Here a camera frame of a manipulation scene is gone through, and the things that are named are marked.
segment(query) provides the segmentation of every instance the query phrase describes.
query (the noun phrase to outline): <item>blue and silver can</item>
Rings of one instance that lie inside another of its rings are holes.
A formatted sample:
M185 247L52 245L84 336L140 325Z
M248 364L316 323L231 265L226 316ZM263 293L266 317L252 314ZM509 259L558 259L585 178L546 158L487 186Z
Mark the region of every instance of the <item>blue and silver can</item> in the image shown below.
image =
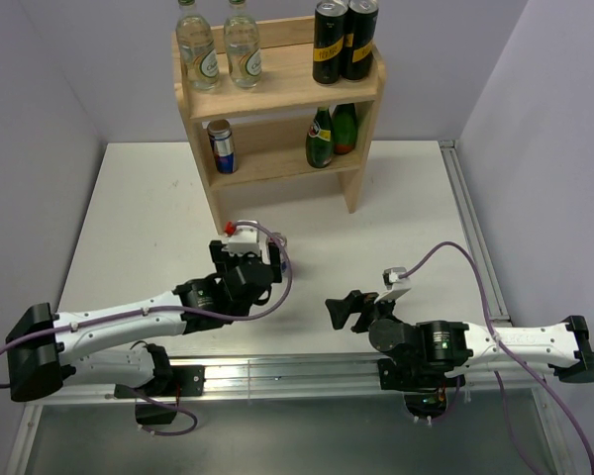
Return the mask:
M207 126L211 150L214 152L216 168L220 173L233 173L238 169L236 150L229 121L211 121Z

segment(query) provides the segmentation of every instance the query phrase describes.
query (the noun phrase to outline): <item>metal frame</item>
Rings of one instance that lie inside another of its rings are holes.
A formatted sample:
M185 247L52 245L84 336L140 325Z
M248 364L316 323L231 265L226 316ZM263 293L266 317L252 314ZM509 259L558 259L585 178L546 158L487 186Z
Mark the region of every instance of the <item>metal frame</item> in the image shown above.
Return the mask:
M475 216L455 146L455 141L440 142L446 174L451 184L466 242L482 275L484 290L489 297L491 317L498 326L509 326L510 316ZM206 367L203 396L183 398L188 401L383 394L376 366L376 361L382 355L378 353L189 358L180 352L170 352L170 356L174 365L201 364ZM533 388L533 397L555 469L560 474L575 475L576 469L556 417L556 407L551 403L547 393L537 387L537 383L526 373L507 375L505 384L508 388ZM480 390L497 390L497 382L492 373L467 377L464 400L469 400L470 392ZM66 387L52 396L34 404L28 404L20 423L7 473L24 474L44 406L134 403L132 399L114 399L113 393L112 385ZM173 398L159 399L163 402L173 402Z
M471 197L468 194L468 188L462 175L462 169L457 160L457 153L455 151L455 141L439 142L440 151L443 154L445 161L446 175L451 183L453 190L453 197L459 212L459 218L462 222L462 229L466 236L466 243L471 256L477 264L477 268L482 277L482 284L484 291L488 297L488 306L491 311L491 318L493 320L510 320L504 297L499 289L499 282L495 276L495 269L491 262L491 257L486 248L486 242L482 235L482 230L479 227L475 209L471 202Z
M488 304L491 317L493 320L505 320L508 321L506 323L510 323L510 316L506 310L504 297L502 297L502 291L499 288L499 282L495 275L495 269L493 268L482 230L479 227L479 222L473 209L471 197L468 194L464 175L457 159L457 141L442 141L439 142L439 145L468 248L482 276L484 291L489 296ZM565 441L557 417L558 407L547 392L539 385L533 388L533 399L535 400L556 473L576 475L576 467L567 448L567 442Z
M204 392L183 401L232 401L314 397L371 396L384 394L376 362L379 353L330 354L254 358L181 358L172 365L205 366ZM466 377L466 391L496 390L492 373ZM526 373L507 373L509 388L534 388ZM66 387L36 401L40 406L133 404L134 399L115 399L113 385ZM158 398L173 402L174 398Z
M26 405L16 440L13 443L11 456L5 473L7 475L24 475L29 463L29 456L33 448L33 442L38 432L40 418L42 417L42 406Z

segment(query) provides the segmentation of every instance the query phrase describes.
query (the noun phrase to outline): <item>small white object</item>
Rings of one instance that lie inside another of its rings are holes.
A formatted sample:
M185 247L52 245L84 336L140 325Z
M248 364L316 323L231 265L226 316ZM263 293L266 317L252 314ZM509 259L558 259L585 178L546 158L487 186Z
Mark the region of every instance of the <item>small white object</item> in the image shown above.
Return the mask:
M389 284L386 285L387 291L378 296L376 302L397 300L407 292L412 290L412 283L408 277L402 277L407 273L405 267L392 267L383 271L383 276L387 277Z
M227 237L227 251L231 255L253 253L261 256L259 231L257 228L253 226L238 226L236 232Z

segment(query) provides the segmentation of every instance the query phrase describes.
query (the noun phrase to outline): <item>robotic arm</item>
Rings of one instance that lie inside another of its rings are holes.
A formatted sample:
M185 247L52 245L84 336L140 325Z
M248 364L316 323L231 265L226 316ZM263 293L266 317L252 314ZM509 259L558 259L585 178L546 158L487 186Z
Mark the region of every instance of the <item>robotic arm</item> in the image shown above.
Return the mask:
M386 292L350 292L326 301L333 328L342 329L350 314L360 314L351 328L368 333L369 342L388 356L378 361L381 389L423 392L453 387L458 378L481 371L523 371L497 344L501 341L540 374L562 382L594 382L594 352L585 319L572 316L551 327L497 328L466 322L433 321L415 326L393 315L396 299L411 290L404 267L386 269Z
M268 302L271 284L282 281L279 248L269 240L270 263L264 263L258 229L253 226L232 229L226 243L213 240L209 250L215 273L189 280L151 299L79 313L54 314L49 304L31 307L11 330L7 343L59 327L68 326L70 332L51 333L8 350L11 399L33 401L64 384L123 384L141 389L147 396L163 394L173 378L163 347L146 344L136 350L108 348L155 336L218 329L246 320L252 305ZM172 312L181 307L225 317L218 320ZM132 313L138 315L120 318Z

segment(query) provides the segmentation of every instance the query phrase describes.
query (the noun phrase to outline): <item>black can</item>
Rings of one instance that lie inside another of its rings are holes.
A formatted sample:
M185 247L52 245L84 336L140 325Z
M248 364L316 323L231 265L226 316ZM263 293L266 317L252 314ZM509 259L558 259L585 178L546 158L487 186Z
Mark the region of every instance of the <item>black can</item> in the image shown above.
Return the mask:
M320 84L333 84L339 80L346 11L346 5L331 0L324 0L317 4L313 79Z
M341 75L358 81L369 74L374 54L372 43L378 18L376 0L350 0L346 14L346 40L341 58Z

